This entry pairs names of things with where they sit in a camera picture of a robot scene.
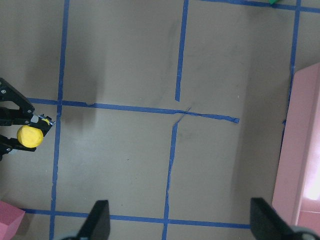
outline gray surface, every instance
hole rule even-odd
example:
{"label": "gray surface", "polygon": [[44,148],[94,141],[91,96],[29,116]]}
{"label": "gray surface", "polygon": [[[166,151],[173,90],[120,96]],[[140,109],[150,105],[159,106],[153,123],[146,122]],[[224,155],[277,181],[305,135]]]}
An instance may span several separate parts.
{"label": "gray surface", "polygon": [[[279,3],[295,5],[295,0]],[[316,7],[317,1],[302,0]],[[63,1],[1,1],[0,77],[57,100]],[[295,12],[189,1],[181,102],[175,101],[182,0],[71,0],[63,99],[239,117],[185,116],[178,126],[169,217],[249,223],[249,200],[271,202],[286,118]],[[320,14],[300,14],[296,68],[320,61]],[[35,104],[56,119],[56,106]],[[56,210],[88,213],[109,199],[119,216],[164,216],[172,127],[180,115],[63,106]],[[14,137],[17,127],[1,128]],[[55,128],[35,153],[5,155],[0,198],[51,209]],[[48,239],[28,214],[15,239]],[[84,218],[55,217],[57,235]],[[111,221],[111,240],[160,240],[163,224]],[[247,229],[168,225],[168,240],[252,239]]]}
{"label": "gray surface", "polygon": [[[80,217],[57,216],[55,219],[55,234],[61,237],[70,236],[73,234],[73,230],[80,229],[84,220]],[[149,222],[111,220],[110,228],[108,240],[150,240],[161,239],[163,225]]]}

